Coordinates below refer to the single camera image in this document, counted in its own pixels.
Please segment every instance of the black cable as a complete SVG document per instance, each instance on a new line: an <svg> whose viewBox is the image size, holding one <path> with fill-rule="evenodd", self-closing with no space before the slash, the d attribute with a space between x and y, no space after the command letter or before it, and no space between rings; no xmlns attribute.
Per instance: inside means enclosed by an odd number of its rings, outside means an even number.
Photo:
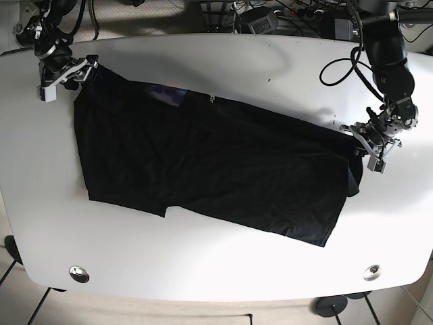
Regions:
<svg viewBox="0 0 433 325"><path fill-rule="evenodd" d="M245 1L238 1L237 3L236 3L236 8L237 8L237 10L241 10L243 7L245 7L245 4L246 4L246 2Z"/></svg>
<svg viewBox="0 0 433 325"><path fill-rule="evenodd" d="M357 12L357 10L355 9L355 7L353 6L353 4L350 1L347 2L347 6L349 7L350 11L352 12L353 16L355 17L355 20L357 21L357 27L358 27L358 32L359 32L359 48L362 49L363 48L363 42L364 42L364 36L363 36L361 17L359 16L359 13ZM346 80L346 78L349 77L350 74L355 70L355 68L357 67L357 64L359 63L360 58L361 58L361 51L358 51L358 55L355 58L355 60L349 59L350 61L352 61L352 67L349 69L349 71L340 80L336 81L335 83L326 83L325 81L323 81L323 78L322 78L323 73L332 64L339 62L339 61L346 61L346 60L337 59L337 60L334 60L334 61L328 63L326 66L323 67L322 71L319 74L320 82L323 85L328 86L328 87L333 87L333 86L339 85L344 80Z"/></svg>
<svg viewBox="0 0 433 325"><path fill-rule="evenodd" d="M350 61L352 61L352 63L355 61L355 55L358 51L360 51L361 49L359 47L354 47L352 49L352 51L350 52ZM362 64L363 66L367 67L370 71L372 71L372 73L374 73L373 69L370 68L368 65L359 62L360 64ZM377 98L379 99L379 101L381 101L382 103L384 102L384 98L378 93L378 91L376 91L376 89L373 88L373 86L371 85L371 83L369 83L369 81L365 78L365 76L363 75L363 73L358 69L358 66L355 67L355 72L358 75L358 77L360 78L360 80L363 82L363 84L368 88L368 90L370 90L370 92Z"/></svg>
<svg viewBox="0 0 433 325"><path fill-rule="evenodd" d="M288 17L284 17L284 16L278 16L278 19L284 19L285 21L289 22L290 24L292 24L293 26L295 26L296 30L292 33L292 36L295 35L295 33L299 30L301 36L304 36L304 31L302 30L302 28L295 23L294 21L292 21L292 19L288 18Z"/></svg>
<svg viewBox="0 0 433 325"><path fill-rule="evenodd" d="M249 1L248 3L250 4L251 7L253 7L253 8L257 8L257 7L261 7L262 5L265 5L266 2L268 2L268 0L264 0L264 1L263 1L261 4L259 4L259 5L256 4L256 3L253 5L253 4L252 4L252 1Z"/></svg>
<svg viewBox="0 0 433 325"><path fill-rule="evenodd" d="M278 2L280 5L282 5L283 7L286 7L287 9L289 9L291 12L294 12L297 16L298 16L298 14L291 8L291 7L289 7L288 5L285 5L284 3L282 3L280 0L274 0L274 1L276 1L276 2ZM320 35L320 33L319 33L319 31L316 29L316 28L314 28L314 27L312 27L304 18L302 18L302 17L300 17L300 16L298 16L299 17L299 19L304 23L304 24L306 24L313 32L315 32L316 34L318 34L320 37L321 37L321 35Z"/></svg>
<svg viewBox="0 0 433 325"><path fill-rule="evenodd" d="M80 12L78 14L78 19L76 20L74 29L72 29L72 32L69 33L69 35L74 36L76 32L80 29L81 21L83 20L84 16L84 10L86 9L86 0L81 0L81 6L80 6Z"/></svg>
<svg viewBox="0 0 433 325"><path fill-rule="evenodd" d="M99 24L96 20L95 15L95 0L89 0L89 15L90 15L90 21L92 21L93 29L95 30L95 36L93 37L93 40L97 40L99 36Z"/></svg>
<svg viewBox="0 0 433 325"><path fill-rule="evenodd" d="M414 40L412 40L412 41L408 40L404 35L403 35L403 38L404 38L405 41L408 42L408 43L414 43L414 42L416 42L416 41L421 37L421 35L424 34L424 32L425 32L426 30L428 30L428 29L429 29L430 27L432 27L432 26L433 26L433 24L427 26L427 27L426 27L422 32L420 32L420 33L418 34L418 36L416 36L416 38L415 38Z"/></svg>

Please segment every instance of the floor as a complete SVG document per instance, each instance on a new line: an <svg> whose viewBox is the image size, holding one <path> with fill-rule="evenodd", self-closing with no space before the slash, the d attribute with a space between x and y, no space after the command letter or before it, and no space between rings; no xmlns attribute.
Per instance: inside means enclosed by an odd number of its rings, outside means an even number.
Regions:
<svg viewBox="0 0 433 325"><path fill-rule="evenodd" d="M128 3L127 0L95 1L96 16L101 28L100 39L201 31L202 21L191 20L191 17L202 15L197 2L146 0L145 5L138 8L126 5ZM64 18L61 25L63 30L72 29L77 9L78 6ZM408 39L413 39L423 28L419 25L412 30L403 29L403 32ZM425 33L418 42L411 45L410 50L423 51L429 47L433 39L431 32L433 30ZM86 11L75 41L88 41L92 38L93 28ZM0 204L0 242L11 233L4 207ZM0 246L0 274L6 271L11 262L11 257ZM419 301L432 272L433 265L429 265L423 277L408 286L409 291ZM46 288L28 279L21 265L15 266L0 288L0 324L26 324L45 290ZM401 288L375 291L370 294L370 300L383 325L409 325L416 311L416 307ZM314 301L302 299L262 303L179 303L52 291L33 324L247 325L249 318L246 314L249 313L254 315L255 325L336 324L335 319L320 318L311 311ZM343 324L374 324L363 300L349 301L340 318Z"/></svg>

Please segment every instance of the black t-shirt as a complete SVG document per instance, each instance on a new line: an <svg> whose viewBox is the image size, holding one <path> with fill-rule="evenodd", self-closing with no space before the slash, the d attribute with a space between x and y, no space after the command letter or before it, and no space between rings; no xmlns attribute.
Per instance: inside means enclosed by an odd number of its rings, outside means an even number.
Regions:
<svg viewBox="0 0 433 325"><path fill-rule="evenodd" d="M74 106L90 200L161 217L180 206L324 246L358 192L353 137L262 108L103 66Z"/></svg>

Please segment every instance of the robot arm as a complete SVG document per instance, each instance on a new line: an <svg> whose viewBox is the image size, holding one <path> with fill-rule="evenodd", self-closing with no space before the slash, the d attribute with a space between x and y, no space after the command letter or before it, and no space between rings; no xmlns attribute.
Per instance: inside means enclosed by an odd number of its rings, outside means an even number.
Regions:
<svg viewBox="0 0 433 325"><path fill-rule="evenodd" d="M387 3L376 2L381 4L377 8L378 12L387 8ZM398 20L396 10L381 16L363 16L364 50L373 70L375 84L384 95L383 103L378 115L367 108L370 117L367 123L341 126L341 130L350 131L370 155L368 168L380 173L385 170L387 155L396 146L401 146L400 140L394 139L394 136L416 127L418 122L418 109L411 99L415 81L409 72L406 45Z"/></svg>
<svg viewBox="0 0 433 325"><path fill-rule="evenodd" d="M38 16L27 17L25 23L19 22L15 28L17 42L21 46L32 47L39 59L40 97L44 102L56 99L56 85L78 89L78 83L91 80L97 68L97 56L75 59L69 48L83 18L85 0L81 2L74 30L65 33L58 28L63 16L72 10L76 2L51 0L48 8L39 9Z"/></svg>

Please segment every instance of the table top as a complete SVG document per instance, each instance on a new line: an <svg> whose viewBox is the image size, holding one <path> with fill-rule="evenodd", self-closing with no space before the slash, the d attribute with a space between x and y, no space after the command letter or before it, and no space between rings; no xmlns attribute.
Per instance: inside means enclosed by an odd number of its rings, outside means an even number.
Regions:
<svg viewBox="0 0 433 325"><path fill-rule="evenodd" d="M269 35L171 35L77 43L74 57L134 81L162 83L254 104L338 129L366 122L380 103L352 74L319 82L354 44ZM266 301L377 290L416 281L433 248L433 58L410 54L419 125L384 175L365 169L326 247L205 217L179 207L166 218L90 202L74 129L77 91L40 102L32 52L0 57L0 188L28 276L84 293L178 301ZM339 79L349 63L332 66ZM370 73L365 71L371 80ZM73 265L90 281L75 282ZM382 274L364 280L380 265Z"/></svg>

